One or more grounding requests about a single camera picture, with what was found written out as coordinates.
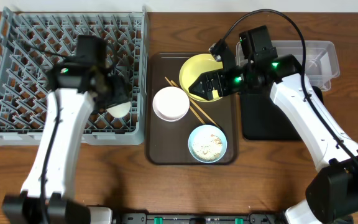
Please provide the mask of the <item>light blue bowl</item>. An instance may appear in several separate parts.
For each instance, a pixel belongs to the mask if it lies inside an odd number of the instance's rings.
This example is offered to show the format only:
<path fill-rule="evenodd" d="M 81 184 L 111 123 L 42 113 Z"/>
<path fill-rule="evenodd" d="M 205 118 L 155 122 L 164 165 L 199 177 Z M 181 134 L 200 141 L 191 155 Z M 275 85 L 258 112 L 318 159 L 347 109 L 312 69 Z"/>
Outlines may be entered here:
<path fill-rule="evenodd" d="M 207 124 L 201 125 L 189 135 L 188 150 L 197 161 L 212 164 L 225 155 L 227 138 L 219 128 Z"/>

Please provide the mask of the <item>pale green cup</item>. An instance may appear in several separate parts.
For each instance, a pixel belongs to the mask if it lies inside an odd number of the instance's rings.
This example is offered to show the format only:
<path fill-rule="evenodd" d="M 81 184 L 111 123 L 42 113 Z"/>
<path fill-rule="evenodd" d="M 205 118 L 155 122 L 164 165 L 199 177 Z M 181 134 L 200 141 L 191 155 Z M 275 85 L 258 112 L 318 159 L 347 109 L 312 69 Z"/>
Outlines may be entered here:
<path fill-rule="evenodd" d="M 106 111 L 114 118 L 125 117 L 131 110 L 132 103 L 130 101 L 121 103 L 116 106 L 112 106 L 106 109 Z"/>

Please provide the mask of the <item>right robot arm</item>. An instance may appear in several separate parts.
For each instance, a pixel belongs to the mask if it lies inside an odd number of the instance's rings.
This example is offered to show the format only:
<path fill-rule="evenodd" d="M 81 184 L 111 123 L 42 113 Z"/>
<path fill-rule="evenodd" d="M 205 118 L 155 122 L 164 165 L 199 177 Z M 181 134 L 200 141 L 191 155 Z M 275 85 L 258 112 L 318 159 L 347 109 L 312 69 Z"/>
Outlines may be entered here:
<path fill-rule="evenodd" d="M 202 73 L 188 91 L 205 100 L 240 91 L 269 93 L 309 150 L 317 176 L 305 200 L 286 209 L 285 223 L 332 223 L 358 212 L 358 143 L 335 122 L 293 55 L 252 59 Z"/>

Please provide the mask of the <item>rice and food scraps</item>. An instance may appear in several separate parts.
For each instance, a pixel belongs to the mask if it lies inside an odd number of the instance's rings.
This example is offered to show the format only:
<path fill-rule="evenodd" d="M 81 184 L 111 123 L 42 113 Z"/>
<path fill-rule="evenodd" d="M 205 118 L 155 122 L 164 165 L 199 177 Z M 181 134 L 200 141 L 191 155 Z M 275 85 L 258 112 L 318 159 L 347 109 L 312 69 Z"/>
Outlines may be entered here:
<path fill-rule="evenodd" d="M 202 161 L 214 161 L 221 155 L 223 143 L 213 134 L 199 135 L 192 144 L 193 154 Z"/>

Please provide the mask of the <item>white pink shallow bowl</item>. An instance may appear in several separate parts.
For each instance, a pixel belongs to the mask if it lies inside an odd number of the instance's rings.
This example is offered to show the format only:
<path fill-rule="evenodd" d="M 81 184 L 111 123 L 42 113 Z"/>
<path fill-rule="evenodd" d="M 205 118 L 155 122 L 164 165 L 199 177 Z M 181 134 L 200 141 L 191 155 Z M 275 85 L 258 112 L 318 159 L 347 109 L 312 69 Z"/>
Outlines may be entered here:
<path fill-rule="evenodd" d="M 162 120 L 176 122 L 182 119 L 190 108 L 187 94 L 180 88 L 168 86 L 159 90 L 152 101 L 154 113 Z"/>

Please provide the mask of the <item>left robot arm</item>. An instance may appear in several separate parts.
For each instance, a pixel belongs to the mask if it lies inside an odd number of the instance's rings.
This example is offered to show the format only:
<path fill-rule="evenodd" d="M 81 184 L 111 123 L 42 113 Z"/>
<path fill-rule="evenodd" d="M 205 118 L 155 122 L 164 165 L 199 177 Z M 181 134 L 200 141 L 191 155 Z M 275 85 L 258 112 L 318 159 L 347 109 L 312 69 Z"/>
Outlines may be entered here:
<path fill-rule="evenodd" d="M 91 113 L 106 108 L 125 116 L 129 84 L 115 67 L 61 63 L 47 72 L 50 93 L 37 155 L 18 195 L 6 195 L 2 211 L 10 223 L 114 223 L 108 207 L 74 200 L 81 138 Z"/>

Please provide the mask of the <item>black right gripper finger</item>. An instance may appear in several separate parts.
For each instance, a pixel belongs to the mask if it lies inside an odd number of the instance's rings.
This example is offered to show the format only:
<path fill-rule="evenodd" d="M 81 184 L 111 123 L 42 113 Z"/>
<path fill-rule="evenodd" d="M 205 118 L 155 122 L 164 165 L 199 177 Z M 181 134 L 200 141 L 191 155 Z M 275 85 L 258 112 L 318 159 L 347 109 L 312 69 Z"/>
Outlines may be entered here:
<path fill-rule="evenodd" d="M 205 82 L 194 82 L 188 90 L 191 94 L 204 100 L 212 100 L 212 91 Z"/>
<path fill-rule="evenodd" d="M 190 89 L 198 88 L 208 89 L 208 73 L 204 72 L 190 85 Z"/>

